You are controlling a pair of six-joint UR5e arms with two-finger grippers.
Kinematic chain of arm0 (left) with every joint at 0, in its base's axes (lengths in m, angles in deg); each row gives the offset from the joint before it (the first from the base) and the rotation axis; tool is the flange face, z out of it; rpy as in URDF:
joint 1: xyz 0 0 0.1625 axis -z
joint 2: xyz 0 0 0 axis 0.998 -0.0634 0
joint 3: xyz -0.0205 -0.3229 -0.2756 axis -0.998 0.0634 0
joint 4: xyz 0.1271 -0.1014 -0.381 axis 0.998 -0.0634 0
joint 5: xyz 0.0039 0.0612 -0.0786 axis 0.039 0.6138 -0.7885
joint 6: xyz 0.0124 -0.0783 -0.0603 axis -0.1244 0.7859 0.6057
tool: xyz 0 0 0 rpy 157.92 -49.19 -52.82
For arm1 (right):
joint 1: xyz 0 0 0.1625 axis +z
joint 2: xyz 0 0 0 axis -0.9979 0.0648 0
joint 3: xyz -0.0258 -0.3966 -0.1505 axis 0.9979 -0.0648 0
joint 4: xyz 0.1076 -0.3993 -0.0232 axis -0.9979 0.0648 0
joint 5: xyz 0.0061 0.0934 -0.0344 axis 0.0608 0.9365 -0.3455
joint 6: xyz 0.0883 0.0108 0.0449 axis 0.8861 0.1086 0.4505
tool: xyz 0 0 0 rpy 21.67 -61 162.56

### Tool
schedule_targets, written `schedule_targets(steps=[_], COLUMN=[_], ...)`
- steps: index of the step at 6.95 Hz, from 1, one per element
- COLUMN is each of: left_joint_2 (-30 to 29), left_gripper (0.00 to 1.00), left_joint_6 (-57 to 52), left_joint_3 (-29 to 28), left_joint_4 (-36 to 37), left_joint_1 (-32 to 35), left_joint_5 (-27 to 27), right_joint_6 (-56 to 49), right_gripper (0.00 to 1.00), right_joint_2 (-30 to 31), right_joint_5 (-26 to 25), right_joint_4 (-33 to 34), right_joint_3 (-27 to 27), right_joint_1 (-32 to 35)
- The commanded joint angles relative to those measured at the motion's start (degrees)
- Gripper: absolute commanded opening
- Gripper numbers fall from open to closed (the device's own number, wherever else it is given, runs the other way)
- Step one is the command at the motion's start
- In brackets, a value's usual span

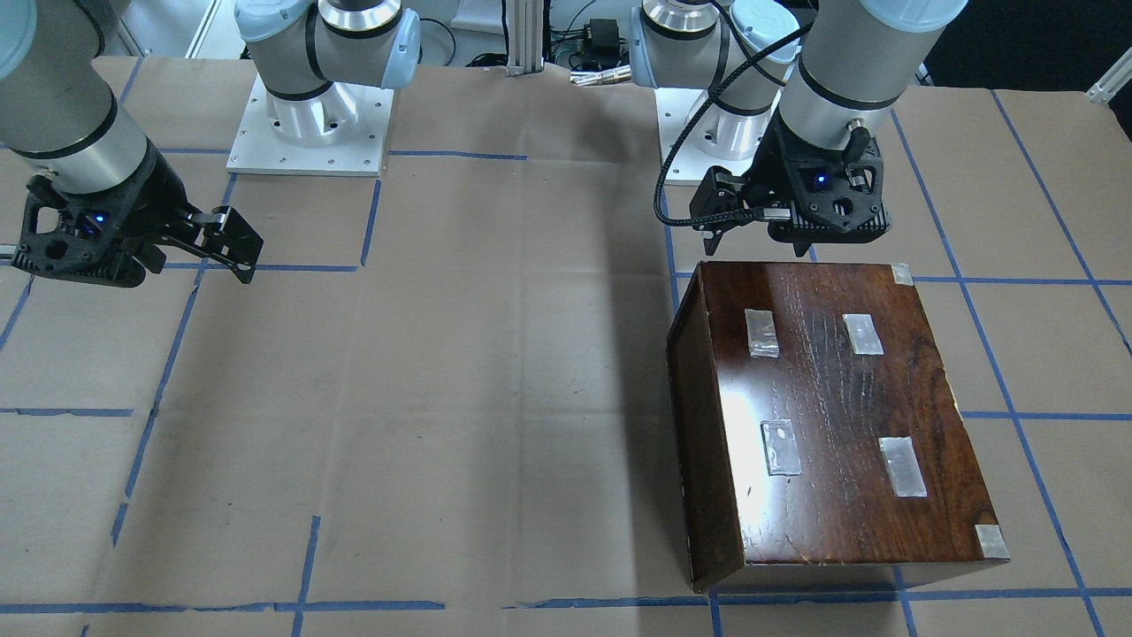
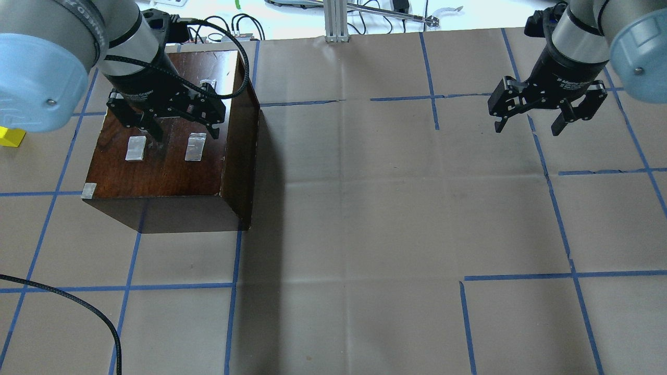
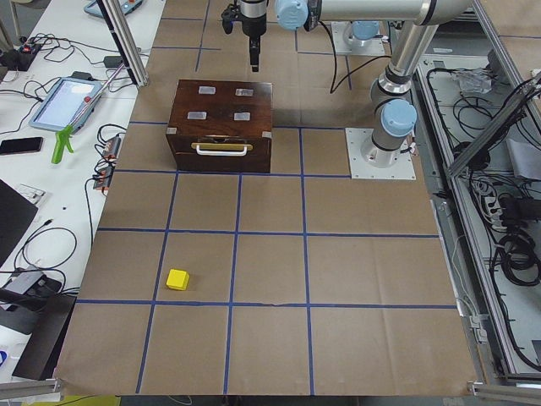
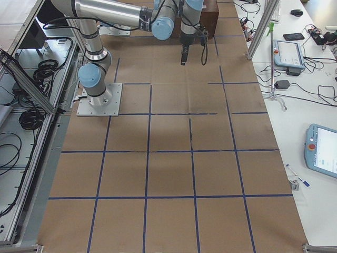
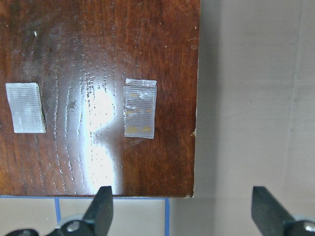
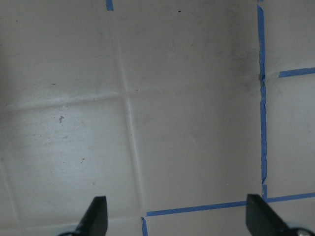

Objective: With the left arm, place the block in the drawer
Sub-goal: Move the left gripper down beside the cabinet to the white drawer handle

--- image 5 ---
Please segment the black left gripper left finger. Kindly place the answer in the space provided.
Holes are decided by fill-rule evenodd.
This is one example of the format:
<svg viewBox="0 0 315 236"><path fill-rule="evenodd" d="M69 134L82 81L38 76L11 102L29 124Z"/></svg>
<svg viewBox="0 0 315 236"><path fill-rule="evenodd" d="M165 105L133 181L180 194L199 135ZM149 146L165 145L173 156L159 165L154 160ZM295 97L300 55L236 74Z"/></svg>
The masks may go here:
<svg viewBox="0 0 315 236"><path fill-rule="evenodd" d="M81 219L73 219L54 229L50 236L106 236L113 221L111 186L99 188Z"/></svg>

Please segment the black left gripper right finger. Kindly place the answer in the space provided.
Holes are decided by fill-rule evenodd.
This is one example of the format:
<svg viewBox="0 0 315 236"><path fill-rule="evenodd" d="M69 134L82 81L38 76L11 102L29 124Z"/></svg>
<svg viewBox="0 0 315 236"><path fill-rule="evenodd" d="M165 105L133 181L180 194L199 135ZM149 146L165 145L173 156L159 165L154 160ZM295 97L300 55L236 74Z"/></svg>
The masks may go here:
<svg viewBox="0 0 315 236"><path fill-rule="evenodd" d="M252 220L263 236L313 236L315 222L293 217L264 186L252 189Z"/></svg>

